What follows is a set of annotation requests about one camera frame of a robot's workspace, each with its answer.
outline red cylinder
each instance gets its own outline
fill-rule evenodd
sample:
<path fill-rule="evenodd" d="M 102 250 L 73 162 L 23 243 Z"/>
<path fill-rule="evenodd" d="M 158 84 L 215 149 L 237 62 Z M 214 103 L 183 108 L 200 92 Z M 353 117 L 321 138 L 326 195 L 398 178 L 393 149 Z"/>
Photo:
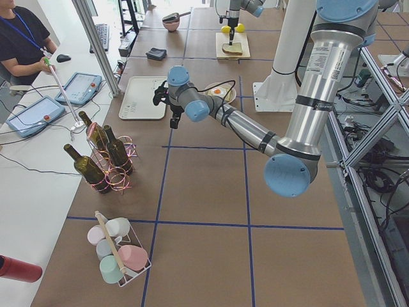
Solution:
<path fill-rule="evenodd" d="M 42 274 L 38 265 L 0 255 L 0 277 L 34 283 Z"/>

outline dark glass bottle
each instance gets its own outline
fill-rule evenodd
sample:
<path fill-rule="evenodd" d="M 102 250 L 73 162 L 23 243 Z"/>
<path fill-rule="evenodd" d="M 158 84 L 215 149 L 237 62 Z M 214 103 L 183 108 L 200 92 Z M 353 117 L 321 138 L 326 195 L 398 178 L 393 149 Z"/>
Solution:
<path fill-rule="evenodd" d="M 96 147 L 96 149 L 98 149 L 104 159 L 108 159 L 109 155 L 105 147 L 108 143 L 108 138 L 103 128 L 97 123 L 92 125 L 93 122 L 89 119 L 88 115 L 84 111 L 80 111 L 78 115 L 87 126 L 86 133 L 89 141 L 94 147 Z"/>
<path fill-rule="evenodd" d="M 132 161 L 129 159 L 125 146 L 120 139 L 116 139 L 112 132 L 111 126 L 104 126 L 105 133 L 108 137 L 107 150 L 109 158 L 113 165 L 121 167 L 127 175 L 133 172 Z"/>
<path fill-rule="evenodd" d="M 74 159 L 74 168 L 100 193 L 108 193 L 110 185 L 105 180 L 104 172 L 95 162 L 86 155 L 80 155 L 70 144 L 64 146 L 64 150 Z"/>

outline folded black cloth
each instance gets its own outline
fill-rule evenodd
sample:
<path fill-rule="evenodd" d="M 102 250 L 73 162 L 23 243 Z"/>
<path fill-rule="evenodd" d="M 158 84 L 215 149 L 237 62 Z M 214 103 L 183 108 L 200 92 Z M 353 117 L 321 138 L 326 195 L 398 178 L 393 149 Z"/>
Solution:
<path fill-rule="evenodd" d="M 166 57 L 166 49 L 152 48 L 146 53 L 148 59 L 155 59 L 157 61 L 162 61 Z"/>

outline black cloth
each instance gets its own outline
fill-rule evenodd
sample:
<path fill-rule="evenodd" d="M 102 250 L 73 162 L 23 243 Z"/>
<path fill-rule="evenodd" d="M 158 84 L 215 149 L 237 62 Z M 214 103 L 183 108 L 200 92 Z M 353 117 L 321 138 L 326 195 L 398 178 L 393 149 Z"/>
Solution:
<path fill-rule="evenodd" d="M 18 13 L 26 23 L 37 45 L 43 47 L 44 40 L 50 36 L 50 32 L 42 24 L 40 19 L 30 10 L 21 6 L 16 6 L 14 12 Z M 17 16 L 7 20 L 16 28 L 20 29 L 27 37 L 31 38 L 29 31 Z M 0 20 L 0 61 L 16 58 L 20 65 L 30 65 L 40 61 L 42 57 L 44 57 L 44 55 L 41 50 L 32 45 L 3 20 Z M 18 79 L 22 84 L 30 85 L 36 79 L 37 75 L 38 73 L 18 77 Z"/>

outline person's hand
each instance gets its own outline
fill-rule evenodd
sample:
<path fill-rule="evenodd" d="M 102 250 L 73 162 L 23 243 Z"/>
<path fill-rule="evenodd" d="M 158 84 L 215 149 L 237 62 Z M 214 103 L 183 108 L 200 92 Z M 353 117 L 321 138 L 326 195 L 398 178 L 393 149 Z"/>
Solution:
<path fill-rule="evenodd" d="M 38 66 L 40 68 L 40 70 L 42 72 L 51 72 L 49 66 L 45 63 L 44 61 L 45 57 L 43 57 L 39 62 L 38 62 Z M 54 69 L 54 71 L 56 71 L 56 67 L 54 65 L 51 65 L 52 69 Z"/>

